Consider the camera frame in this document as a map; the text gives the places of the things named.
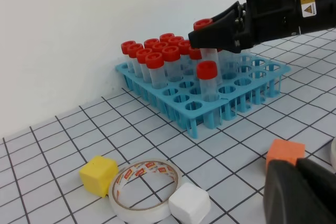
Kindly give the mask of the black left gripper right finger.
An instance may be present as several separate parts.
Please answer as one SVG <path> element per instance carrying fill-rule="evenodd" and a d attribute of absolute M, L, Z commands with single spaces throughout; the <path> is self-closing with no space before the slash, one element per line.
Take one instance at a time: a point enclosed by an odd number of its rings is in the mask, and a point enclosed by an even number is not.
<path fill-rule="evenodd" d="M 335 223 L 335 174 L 310 159 L 300 158 L 296 168 L 306 180 L 322 207 Z"/>

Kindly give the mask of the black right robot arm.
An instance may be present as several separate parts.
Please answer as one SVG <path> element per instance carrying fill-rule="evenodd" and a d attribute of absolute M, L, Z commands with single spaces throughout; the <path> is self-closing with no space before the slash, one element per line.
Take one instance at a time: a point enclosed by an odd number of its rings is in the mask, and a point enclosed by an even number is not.
<path fill-rule="evenodd" d="M 234 53 L 262 42 L 335 27 L 335 0 L 246 0 L 194 24 L 193 48 Z"/>

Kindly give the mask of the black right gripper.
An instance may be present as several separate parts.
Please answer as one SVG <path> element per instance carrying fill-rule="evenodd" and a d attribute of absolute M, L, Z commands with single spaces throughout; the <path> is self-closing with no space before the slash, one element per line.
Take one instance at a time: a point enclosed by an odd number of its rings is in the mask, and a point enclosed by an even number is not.
<path fill-rule="evenodd" d="M 236 1 L 228 9 L 212 17 L 212 24 L 188 34 L 193 48 L 201 47 L 201 34 L 208 32 L 215 49 L 233 53 L 261 42 L 297 35 L 299 12 L 296 0 Z"/>

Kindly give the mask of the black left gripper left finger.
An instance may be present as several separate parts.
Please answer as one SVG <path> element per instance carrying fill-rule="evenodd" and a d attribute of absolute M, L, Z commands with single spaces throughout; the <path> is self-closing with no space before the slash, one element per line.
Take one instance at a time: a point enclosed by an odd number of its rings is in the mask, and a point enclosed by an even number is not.
<path fill-rule="evenodd" d="M 306 180 L 287 161 L 269 163 L 265 190 L 266 223 L 330 223 L 329 214 Z"/>

